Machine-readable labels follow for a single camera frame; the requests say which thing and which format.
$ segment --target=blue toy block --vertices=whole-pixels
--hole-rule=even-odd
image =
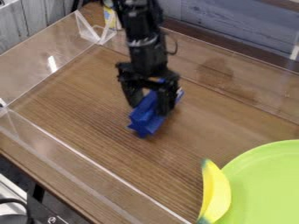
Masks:
[[[184,92],[180,90],[176,103],[183,98],[183,94]],[[132,123],[128,125],[128,128],[135,130],[141,138],[146,138],[148,135],[154,135],[166,120],[166,116],[158,115],[155,112],[156,104],[156,92],[151,91],[129,115]]]

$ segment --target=wooden surface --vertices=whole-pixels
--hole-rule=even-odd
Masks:
[[[155,136],[139,139],[125,128],[131,108],[115,64],[128,57],[116,52],[124,49],[116,42],[93,46],[11,109],[194,222],[202,206],[202,159],[223,166],[260,144],[298,138],[298,124],[255,108],[275,105],[278,112],[298,117],[298,76],[186,36],[176,38],[180,52],[171,67],[184,77],[186,96]],[[1,153],[95,223],[188,223],[168,217],[79,154],[48,144],[36,129],[17,127],[39,150],[24,150],[1,135]],[[100,194],[140,222],[119,215]]]

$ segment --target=green plastic plate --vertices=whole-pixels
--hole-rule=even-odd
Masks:
[[[299,140],[255,148],[223,172],[232,201],[218,224],[299,223]]]

